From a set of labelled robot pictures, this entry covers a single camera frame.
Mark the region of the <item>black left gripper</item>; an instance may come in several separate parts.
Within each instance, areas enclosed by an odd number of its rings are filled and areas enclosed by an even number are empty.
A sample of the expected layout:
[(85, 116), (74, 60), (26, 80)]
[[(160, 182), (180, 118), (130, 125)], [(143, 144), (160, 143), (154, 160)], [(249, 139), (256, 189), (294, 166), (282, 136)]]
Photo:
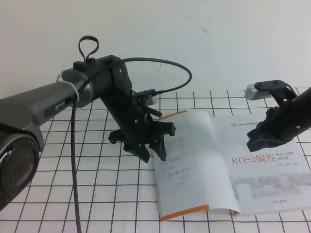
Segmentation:
[(153, 150), (161, 161), (166, 161), (164, 135), (174, 136), (175, 126), (171, 122), (154, 121), (152, 115), (162, 114), (147, 106), (149, 98), (156, 96), (155, 90), (142, 92), (111, 91), (101, 97), (101, 100), (119, 126), (118, 130), (110, 133), (109, 141), (112, 144), (124, 143), (124, 151), (135, 155), (145, 163), (150, 154), (145, 147)]

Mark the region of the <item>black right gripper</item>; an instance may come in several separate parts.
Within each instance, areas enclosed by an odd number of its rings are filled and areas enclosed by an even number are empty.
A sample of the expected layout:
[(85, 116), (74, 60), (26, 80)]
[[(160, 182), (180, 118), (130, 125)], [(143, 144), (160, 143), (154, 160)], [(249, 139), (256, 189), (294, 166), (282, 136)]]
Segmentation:
[(254, 152), (284, 145), (301, 133), (300, 125), (300, 113), (271, 108), (267, 111), (265, 120), (247, 133), (247, 147)]

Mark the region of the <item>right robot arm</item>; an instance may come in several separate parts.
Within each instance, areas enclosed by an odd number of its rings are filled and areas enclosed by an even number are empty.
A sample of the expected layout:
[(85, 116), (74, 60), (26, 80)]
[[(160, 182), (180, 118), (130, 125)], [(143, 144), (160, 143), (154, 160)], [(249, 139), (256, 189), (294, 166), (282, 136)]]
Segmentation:
[(297, 95), (292, 88), (272, 90), (278, 107), (269, 108), (265, 120), (258, 123), (247, 136), (251, 152), (275, 148), (292, 141), (311, 127), (311, 90)]

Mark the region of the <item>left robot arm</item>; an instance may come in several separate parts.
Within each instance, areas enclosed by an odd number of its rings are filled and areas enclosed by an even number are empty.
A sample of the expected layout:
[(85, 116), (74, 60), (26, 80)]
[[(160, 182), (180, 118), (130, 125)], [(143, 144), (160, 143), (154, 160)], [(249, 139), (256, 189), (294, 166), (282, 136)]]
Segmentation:
[(147, 106), (151, 89), (135, 92), (126, 60), (110, 55), (87, 58), (64, 70), (57, 82), (0, 101), (0, 206), (6, 207), (32, 180), (44, 148), (40, 126), (75, 105), (101, 99), (119, 126), (109, 135), (113, 144), (148, 162), (149, 150), (166, 159), (164, 135), (173, 136), (172, 123), (157, 122), (160, 112)]

